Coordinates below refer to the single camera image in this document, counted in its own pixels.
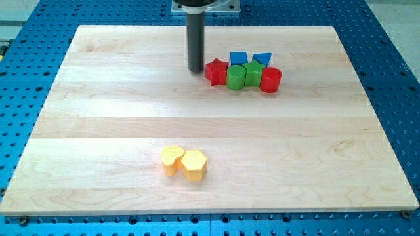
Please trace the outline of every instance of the red block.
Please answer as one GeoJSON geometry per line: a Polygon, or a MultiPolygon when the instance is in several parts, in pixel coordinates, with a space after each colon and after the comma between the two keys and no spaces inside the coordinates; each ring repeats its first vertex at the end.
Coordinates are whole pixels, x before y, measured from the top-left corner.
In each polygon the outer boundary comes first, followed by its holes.
{"type": "Polygon", "coordinates": [[[205,65],[205,77],[213,85],[226,85],[226,76],[229,62],[223,62],[218,58],[205,65]]]}
{"type": "Polygon", "coordinates": [[[277,68],[265,68],[262,71],[260,89],[266,93],[277,92],[282,79],[282,72],[277,68]]]}

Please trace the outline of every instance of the green block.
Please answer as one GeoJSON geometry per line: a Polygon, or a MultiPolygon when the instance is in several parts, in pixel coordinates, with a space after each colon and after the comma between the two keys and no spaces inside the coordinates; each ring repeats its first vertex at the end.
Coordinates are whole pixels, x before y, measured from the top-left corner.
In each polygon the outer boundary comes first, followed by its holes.
{"type": "Polygon", "coordinates": [[[246,69],[243,66],[233,65],[228,68],[226,86],[231,90],[241,90],[245,84],[246,69]]]}
{"type": "Polygon", "coordinates": [[[245,63],[243,66],[247,71],[245,86],[260,87],[261,76],[263,75],[265,65],[258,63],[256,60],[252,60],[250,63],[245,63]]]}

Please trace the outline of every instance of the wood grain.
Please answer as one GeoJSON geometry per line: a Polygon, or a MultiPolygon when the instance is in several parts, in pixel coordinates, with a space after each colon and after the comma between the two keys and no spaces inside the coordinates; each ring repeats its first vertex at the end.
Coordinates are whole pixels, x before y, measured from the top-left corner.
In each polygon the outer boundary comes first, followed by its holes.
{"type": "Polygon", "coordinates": [[[331,27],[207,27],[206,62],[273,52],[280,89],[210,86],[183,27],[80,26],[5,215],[413,210],[419,204],[331,27]],[[201,182],[163,173],[200,149],[201,182]]]}

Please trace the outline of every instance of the toy block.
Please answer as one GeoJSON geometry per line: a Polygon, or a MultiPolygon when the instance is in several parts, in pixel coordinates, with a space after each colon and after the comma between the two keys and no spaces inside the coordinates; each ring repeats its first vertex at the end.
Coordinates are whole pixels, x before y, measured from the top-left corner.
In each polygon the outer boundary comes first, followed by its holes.
{"type": "Polygon", "coordinates": [[[225,85],[229,62],[223,62],[218,58],[205,65],[205,77],[210,80],[211,86],[225,85]]]}
{"type": "Polygon", "coordinates": [[[262,71],[260,89],[267,93],[277,92],[282,80],[282,72],[273,67],[265,68],[262,71]]]}
{"type": "Polygon", "coordinates": [[[256,60],[258,63],[261,63],[265,65],[265,67],[268,67],[268,64],[270,63],[272,53],[256,53],[252,55],[252,60],[256,60]]]}
{"type": "Polygon", "coordinates": [[[167,176],[174,176],[181,166],[181,159],[185,151],[180,146],[166,146],[161,153],[163,171],[167,176]]]}
{"type": "Polygon", "coordinates": [[[207,172],[207,157],[200,150],[186,151],[181,163],[188,181],[200,181],[207,172]]]}
{"type": "Polygon", "coordinates": [[[226,86],[230,90],[241,90],[245,84],[246,69],[243,66],[233,65],[228,68],[226,86]]]}
{"type": "Polygon", "coordinates": [[[263,69],[265,66],[258,63],[256,60],[252,60],[250,63],[245,63],[243,66],[247,71],[245,86],[260,87],[261,76],[263,75],[263,69]]]}
{"type": "Polygon", "coordinates": [[[246,52],[231,52],[230,53],[230,65],[239,65],[248,63],[248,56],[246,52]]]}

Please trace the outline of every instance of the green cylinder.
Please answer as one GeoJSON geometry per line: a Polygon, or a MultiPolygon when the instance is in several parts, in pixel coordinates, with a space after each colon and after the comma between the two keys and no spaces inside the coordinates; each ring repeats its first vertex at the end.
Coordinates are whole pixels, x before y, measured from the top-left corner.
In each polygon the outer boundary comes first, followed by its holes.
{"type": "Polygon", "coordinates": [[[226,86],[230,90],[241,90],[245,86],[246,69],[243,66],[233,65],[228,68],[226,86]]]}

